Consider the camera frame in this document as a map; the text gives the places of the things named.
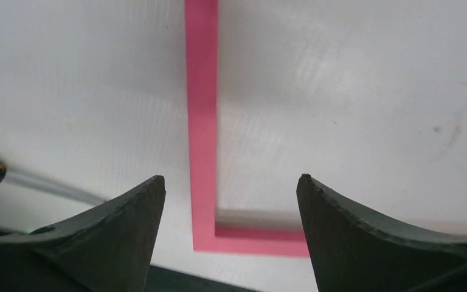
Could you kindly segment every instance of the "screwdriver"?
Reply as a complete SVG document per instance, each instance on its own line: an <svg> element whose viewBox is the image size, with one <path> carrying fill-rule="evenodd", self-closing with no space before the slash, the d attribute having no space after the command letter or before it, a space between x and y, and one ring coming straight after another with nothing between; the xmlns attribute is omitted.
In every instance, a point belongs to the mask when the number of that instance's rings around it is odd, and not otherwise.
<svg viewBox="0 0 467 292"><path fill-rule="evenodd" d="M105 199L92 193L68 187L64 184L45 179L31 173L19 170L10 170L2 162L0 162L0 183L14 184L16 186L38 190L40 192L47 192L93 206L106 202Z"/></svg>

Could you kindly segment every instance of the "pink line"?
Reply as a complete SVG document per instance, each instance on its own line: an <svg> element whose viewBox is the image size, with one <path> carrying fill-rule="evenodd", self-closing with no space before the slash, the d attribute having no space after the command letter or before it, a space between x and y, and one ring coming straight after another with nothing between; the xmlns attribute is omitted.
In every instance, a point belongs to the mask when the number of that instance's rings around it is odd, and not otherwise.
<svg viewBox="0 0 467 292"><path fill-rule="evenodd" d="M185 44L195 251L308 257L303 232L215 226L218 0L185 0Z"/></svg>

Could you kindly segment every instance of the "pink l-shaped frame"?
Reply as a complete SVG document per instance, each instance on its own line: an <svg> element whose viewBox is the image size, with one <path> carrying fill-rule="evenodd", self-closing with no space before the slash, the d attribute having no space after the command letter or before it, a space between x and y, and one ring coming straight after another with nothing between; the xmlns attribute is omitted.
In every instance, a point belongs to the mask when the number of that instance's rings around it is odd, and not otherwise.
<svg viewBox="0 0 467 292"><path fill-rule="evenodd" d="M185 45L194 250L308 257L303 232L216 226L218 0L185 0Z"/></svg>

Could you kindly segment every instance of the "vertical pink strip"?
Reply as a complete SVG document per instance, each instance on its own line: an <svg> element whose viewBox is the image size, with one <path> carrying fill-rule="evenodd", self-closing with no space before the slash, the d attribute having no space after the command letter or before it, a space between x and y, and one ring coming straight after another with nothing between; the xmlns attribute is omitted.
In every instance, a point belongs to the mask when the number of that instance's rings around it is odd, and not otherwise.
<svg viewBox="0 0 467 292"><path fill-rule="evenodd" d="M185 0L190 191L195 250L215 239L218 0Z"/></svg>

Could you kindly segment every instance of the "white surface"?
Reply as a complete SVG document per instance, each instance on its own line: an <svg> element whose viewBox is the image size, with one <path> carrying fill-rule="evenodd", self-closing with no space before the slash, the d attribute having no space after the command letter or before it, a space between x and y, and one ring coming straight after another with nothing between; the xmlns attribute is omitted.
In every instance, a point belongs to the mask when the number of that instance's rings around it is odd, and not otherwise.
<svg viewBox="0 0 467 292"><path fill-rule="evenodd" d="M183 8L0 0L0 157L108 198L164 175L154 264L315 291L308 260L192 251ZM467 233L467 1L222 0L220 34L221 214L297 228L309 172L389 215ZM9 228L86 208L0 188Z"/></svg>

